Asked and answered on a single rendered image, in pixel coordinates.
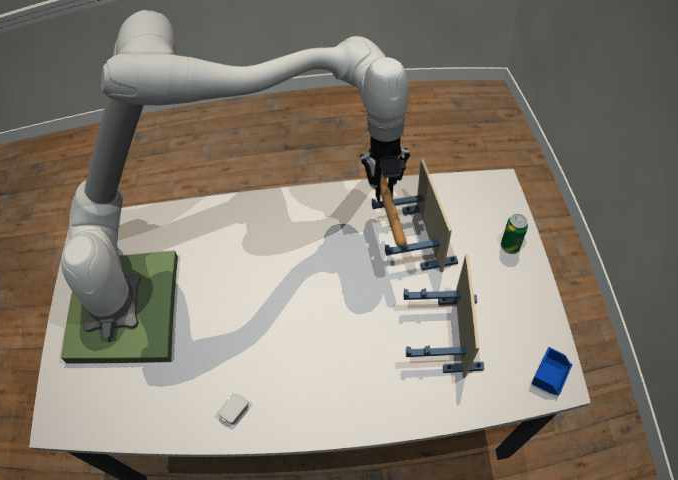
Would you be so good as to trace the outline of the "blue plastic bin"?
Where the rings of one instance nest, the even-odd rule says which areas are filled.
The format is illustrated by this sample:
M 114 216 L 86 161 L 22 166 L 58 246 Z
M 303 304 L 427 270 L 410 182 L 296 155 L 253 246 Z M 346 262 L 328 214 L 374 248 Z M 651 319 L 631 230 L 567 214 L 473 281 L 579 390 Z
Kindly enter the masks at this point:
M 532 381 L 532 385 L 550 394 L 559 395 L 572 365 L 566 355 L 548 347 Z

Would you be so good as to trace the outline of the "green drink can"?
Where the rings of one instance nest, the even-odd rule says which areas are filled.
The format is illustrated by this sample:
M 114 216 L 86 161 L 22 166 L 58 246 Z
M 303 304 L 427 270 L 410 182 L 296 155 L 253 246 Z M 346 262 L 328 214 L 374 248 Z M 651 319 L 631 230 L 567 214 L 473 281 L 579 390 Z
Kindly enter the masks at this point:
M 502 248 L 509 253 L 520 250 L 528 229 L 527 219 L 521 214 L 513 214 L 507 221 L 501 240 Z

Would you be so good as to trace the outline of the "grey lidded plastic container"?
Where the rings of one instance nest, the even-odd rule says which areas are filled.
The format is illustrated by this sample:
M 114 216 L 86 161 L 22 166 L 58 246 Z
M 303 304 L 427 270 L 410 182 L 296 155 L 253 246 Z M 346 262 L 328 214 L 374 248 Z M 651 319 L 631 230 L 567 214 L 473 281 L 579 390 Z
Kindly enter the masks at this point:
M 222 417 L 222 420 L 234 425 L 247 408 L 248 402 L 236 393 L 233 393 L 219 409 L 218 415 Z

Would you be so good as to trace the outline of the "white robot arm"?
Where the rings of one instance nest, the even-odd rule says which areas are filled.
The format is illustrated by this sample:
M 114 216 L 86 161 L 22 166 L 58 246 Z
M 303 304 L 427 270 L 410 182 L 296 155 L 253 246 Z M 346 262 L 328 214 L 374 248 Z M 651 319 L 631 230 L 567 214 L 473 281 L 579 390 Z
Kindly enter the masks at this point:
M 405 69 L 364 37 L 258 65 L 229 66 L 175 55 L 170 21 L 161 13 L 141 10 L 122 24 L 116 42 L 113 57 L 102 68 L 101 87 L 107 101 L 87 180 L 78 186 L 72 201 L 70 240 L 61 258 L 67 284 L 87 308 L 85 330 L 102 329 L 104 338 L 112 340 L 115 328 L 138 326 L 141 279 L 138 274 L 124 277 L 122 272 L 117 242 L 123 196 L 118 186 L 144 105 L 252 94 L 323 69 L 356 85 L 371 137 L 390 142 L 404 132 L 409 97 Z

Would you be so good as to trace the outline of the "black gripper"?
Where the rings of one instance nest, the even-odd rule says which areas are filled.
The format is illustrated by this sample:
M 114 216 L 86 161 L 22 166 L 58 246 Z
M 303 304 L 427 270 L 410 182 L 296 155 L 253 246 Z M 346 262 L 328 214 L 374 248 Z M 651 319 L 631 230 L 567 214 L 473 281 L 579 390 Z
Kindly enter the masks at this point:
M 366 155 L 364 155 L 364 154 L 360 155 L 361 162 L 365 166 L 368 182 L 369 182 L 370 185 L 373 185 L 373 187 L 375 188 L 375 196 L 376 196 L 377 202 L 380 202 L 380 193 L 381 193 L 380 181 L 381 181 L 381 174 L 382 174 L 379 159 L 382 158 L 382 155 L 392 155 L 392 154 L 395 153 L 394 156 L 400 155 L 401 157 L 399 157 L 399 160 L 404 160 L 405 165 L 406 165 L 406 162 L 407 162 L 408 158 L 410 157 L 410 153 L 408 151 L 408 148 L 401 149 L 400 139 L 401 139 L 401 137 L 397 140 L 394 140 L 394 141 L 383 142 L 383 141 L 377 141 L 377 140 L 375 140 L 374 138 L 371 137 L 371 148 L 369 150 L 369 153 L 366 154 Z M 372 158 L 374 161 L 376 161 L 375 172 L 374 172 L 373 178 L 372 178 L 371 169 L 370 169 L 370 165 L 369 165 L 370 158 Z M 402 180 L 403 173 L 404 173 L 404 170 L 402 170 L 402 173 L 400 174 L 400 176 L 390 177 L 391 179 L 388 178 L 388 186 L 389 186 L 392 198 L 393 198 L 393 185 L 397 184 L 397 180 L 399 180 L 399 181 Z

